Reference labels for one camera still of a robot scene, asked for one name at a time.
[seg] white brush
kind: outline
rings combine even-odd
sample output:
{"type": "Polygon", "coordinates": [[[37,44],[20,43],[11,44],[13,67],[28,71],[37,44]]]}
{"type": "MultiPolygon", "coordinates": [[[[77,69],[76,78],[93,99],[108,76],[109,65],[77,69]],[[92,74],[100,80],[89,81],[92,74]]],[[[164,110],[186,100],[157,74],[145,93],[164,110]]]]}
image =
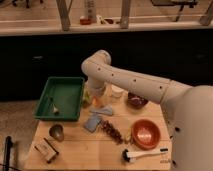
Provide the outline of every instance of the white brush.
{"type": "Polygon", "coordinates": [[[167,151],[168,151],[168,148],[160,148],[160,149],[154,149],[149,151],[128,151],[127,149],[125,149],[122,152],[122,156],[125,161],[134,163],[137,157],[164,154],[167,151]]]}
{"type": "Polygon", "coordinates": [[[149,151],[128,151],[127,157],[133,158],[133,157],[141,157],[146,155],[157,155],[157,154],[164,154],[168,151],[167,148],[160,148],[160,149],[154,149],[149,151]]]}

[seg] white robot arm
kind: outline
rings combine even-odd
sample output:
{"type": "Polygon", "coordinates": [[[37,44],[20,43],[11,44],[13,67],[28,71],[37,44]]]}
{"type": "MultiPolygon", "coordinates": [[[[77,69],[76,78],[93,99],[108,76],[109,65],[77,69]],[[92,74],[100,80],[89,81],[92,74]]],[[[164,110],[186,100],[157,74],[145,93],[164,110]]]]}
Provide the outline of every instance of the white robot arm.
{"type": "Polygon", "coordinates": [[[172,171],[213,170],[213,87],[192,87],[170,79],[110,66],[109,53],[100,50],[82,63],[88,88],[102,95],[105,82],[160,104],[174,119],[172,171]]]}

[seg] small cup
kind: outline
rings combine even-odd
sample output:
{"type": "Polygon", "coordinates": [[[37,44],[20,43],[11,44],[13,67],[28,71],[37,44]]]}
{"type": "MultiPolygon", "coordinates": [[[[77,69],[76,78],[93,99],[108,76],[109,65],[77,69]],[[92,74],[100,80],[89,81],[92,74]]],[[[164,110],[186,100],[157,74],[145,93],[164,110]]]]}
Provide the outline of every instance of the small cup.
{"type": "Polygon", "coordinates": [[[53,125],[49,130],[49,134],[59,142],[64,140],[63,127],[60,124],[53,125]]]}
{"type": "Polygon", "coordinates": [[[120,88],[120,87],[117,87],[115,85],[111,85],[111,88],[112,88],[112,96],[115,97],[115,98],[119,98],[122,96],[123,94],[123,89],[120,88]]]}

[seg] metal cup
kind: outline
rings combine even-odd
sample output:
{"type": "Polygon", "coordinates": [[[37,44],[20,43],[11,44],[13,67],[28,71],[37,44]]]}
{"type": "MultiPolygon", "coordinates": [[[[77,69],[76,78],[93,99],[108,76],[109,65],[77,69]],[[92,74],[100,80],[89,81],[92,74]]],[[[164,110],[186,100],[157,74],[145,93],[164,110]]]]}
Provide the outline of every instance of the metal cup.
{"type": "Polygon", "coordinates": [[[63,127],[60,124],[53,125],[49,130],[49,134],[59,142],[64,140],[63,127]]]}

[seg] bunch of grapes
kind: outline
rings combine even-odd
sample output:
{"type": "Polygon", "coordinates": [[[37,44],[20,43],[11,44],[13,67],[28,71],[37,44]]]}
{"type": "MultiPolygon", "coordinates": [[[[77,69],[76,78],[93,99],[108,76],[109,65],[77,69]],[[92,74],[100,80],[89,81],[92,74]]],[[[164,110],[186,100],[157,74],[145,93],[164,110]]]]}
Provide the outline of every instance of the bunch of grapes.
{"type": "Polygon", "coordinates": [[[109,121],[101,121],[101,129],[110,137],[112,137],[112,139],[114,139],[117,144],[123,143],[120,132],[115,129],[113,124],[109,123],[109,121]]]}

